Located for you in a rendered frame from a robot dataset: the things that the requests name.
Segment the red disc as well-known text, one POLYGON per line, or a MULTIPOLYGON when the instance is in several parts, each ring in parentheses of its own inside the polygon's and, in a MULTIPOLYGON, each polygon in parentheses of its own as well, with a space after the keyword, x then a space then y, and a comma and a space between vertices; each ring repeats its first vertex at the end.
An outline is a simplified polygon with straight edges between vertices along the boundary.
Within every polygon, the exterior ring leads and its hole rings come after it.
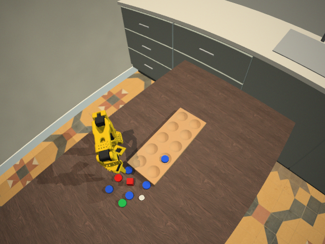
POLYGON ((115 180, 117 181, 117 182, 121 182, 122 181, 122 176, 120 175, 120 174, 117 174, 117 175, 115 175, 115 180))

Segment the red cube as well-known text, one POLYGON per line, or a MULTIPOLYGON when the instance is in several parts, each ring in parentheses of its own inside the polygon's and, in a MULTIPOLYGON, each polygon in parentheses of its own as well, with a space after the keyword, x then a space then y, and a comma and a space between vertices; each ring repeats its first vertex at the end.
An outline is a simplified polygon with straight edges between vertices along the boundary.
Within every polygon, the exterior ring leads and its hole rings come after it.
POLYGON ((134 179, 133 178, 127 178, 126 184, 128 186, 134 186, 134 179))

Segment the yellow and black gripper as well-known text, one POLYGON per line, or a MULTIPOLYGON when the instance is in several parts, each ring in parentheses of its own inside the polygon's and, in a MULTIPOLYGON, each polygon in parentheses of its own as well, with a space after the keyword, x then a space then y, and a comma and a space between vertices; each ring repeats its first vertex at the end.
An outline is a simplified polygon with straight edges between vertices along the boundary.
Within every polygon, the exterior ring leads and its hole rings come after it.
MULTIPOLYGON (((125 150, 126 150, 125 147, 121 147, 121 146, 116 145, 114 147, 113 153, 117 153, 119 156, 122 156, 122 154, 124 153, 125 150)), ((122 162, 122 160, 120 160, 120 164, 115 165, 115 166, 111 166, 111 167, 104 166, 104 168, 109 170, 109 171, 112 171, 114 173, 120 173, 120 172, 126 173, 126 170, 123 168, 122 165, 123 165, 123 162, 122 162)))

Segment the green disc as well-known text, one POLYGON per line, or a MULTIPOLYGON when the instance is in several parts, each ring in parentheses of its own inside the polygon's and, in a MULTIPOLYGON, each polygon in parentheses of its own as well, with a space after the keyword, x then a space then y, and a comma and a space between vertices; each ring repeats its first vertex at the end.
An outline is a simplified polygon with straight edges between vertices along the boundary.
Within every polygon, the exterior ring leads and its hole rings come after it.
POLYGON ((120 199, 120 200, 118 201, 118 205, 119 205, 120 207, 125 207, 126 204, 127 204, 127 202, 126 202, 124 199, 120 199))

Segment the blue disc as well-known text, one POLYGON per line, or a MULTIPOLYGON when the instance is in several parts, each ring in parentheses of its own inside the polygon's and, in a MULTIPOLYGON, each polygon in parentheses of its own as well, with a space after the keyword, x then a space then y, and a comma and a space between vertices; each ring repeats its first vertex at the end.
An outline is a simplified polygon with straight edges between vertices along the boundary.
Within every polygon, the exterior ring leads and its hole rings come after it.
POLYGON ((126 174, 131 174, 133 172, 133 169, 130 166, 126 167, 125 170, 126 170, 126 174))
POLYGON ((151 187, 151 184, 150 184, 150 182, 148 182, 148 181, 145 181, 145 182, 143 182, 143 188, 144 189, 149 189, 151 187))
POLYGON ((126 197, 126 199, 131 200, 131 199, 133 199, 134 195, 133 195, 132 192, 127 192, 127 193, 125 194, 125 197, 126 197))
POLYGON ((161 161, 162 161, 163 163, 167 163, 167 162, 169 161, 169 157, 166 156, 166 155, 164 155, 164 156, 161 157, 161 161))
POLYGON ((112 186, 106 186, 105 191, 110 194, 110 193, 113 192, 113 187, 112 186))

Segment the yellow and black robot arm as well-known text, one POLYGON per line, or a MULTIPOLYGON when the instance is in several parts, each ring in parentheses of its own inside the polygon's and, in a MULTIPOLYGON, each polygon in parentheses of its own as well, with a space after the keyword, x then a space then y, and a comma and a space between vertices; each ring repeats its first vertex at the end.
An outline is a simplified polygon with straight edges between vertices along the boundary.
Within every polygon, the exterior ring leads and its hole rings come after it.
POLYGON ((107 167, 120 164, 119 155, 113 150, 118 143, 123 144, 122 134, 114 129, 105 110, 93 113, 92 118, 96 160, 107 167))

